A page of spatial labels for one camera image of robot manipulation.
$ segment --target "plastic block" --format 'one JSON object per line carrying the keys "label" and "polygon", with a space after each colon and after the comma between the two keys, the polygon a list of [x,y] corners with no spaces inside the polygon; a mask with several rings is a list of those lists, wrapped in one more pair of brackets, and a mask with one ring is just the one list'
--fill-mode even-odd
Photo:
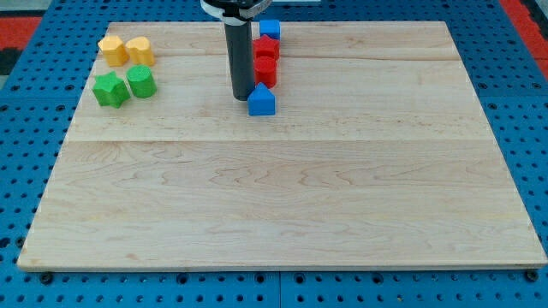
{"label": "plastic block", "polygon": [[149,98],[156,93],[152,71],[146,65],[135,65],[126,73],[131,92],[137,98]]}
{"label": "plastic block", "polygon": [[104,59],[111,67],[124,65],[129,55],[123,47],[123,41],[117,35],[105,36],[98,42],[99,49],[103,52]]}
{"label": "plastic block", "polygon": [[122,103],[129,99],[126,84],[112,71],[108,74],[95,76],[93,94],[101,106],[120,108]]}
{"label": "plastic block", "polygon": [[270,21],[259,21],[259,32],[260,36],[268,35],[271,39],[280,39],[280,21],[270,20]]}
{"label": "plastic block", "polygon": [[274,116],[276,114],[276,97],[264,83],[259,83],[247,99],[250,116]]}
{"label": "plastic block", "polygon": [[274,60],[280,58],[280,41],[263,35],[253,41],[253,58],[269,56]]}
{"label": "plastic block", "polygon": [[126,43],[126,47],[128,47],[131,62],[134,64],[145,64],[150,67],[156,62],[148,38],[133,38]]}
{"label": "plastic block", "polygon": [[277,83],[277,64],[276,60],[269,56],[260,56],[255,59],[255,85],[264,83],[269,89]]}

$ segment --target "wood grain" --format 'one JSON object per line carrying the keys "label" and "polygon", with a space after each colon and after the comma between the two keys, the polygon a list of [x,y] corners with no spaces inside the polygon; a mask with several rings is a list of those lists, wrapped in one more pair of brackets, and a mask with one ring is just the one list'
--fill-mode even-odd
{"label": "wood grain", "polygon": [[274,117],[231,98],[220,24],[109,33],[152,41],[158,93],[100,108],[88,82],[22,269],[546,264],[444,23],[284,23]]}

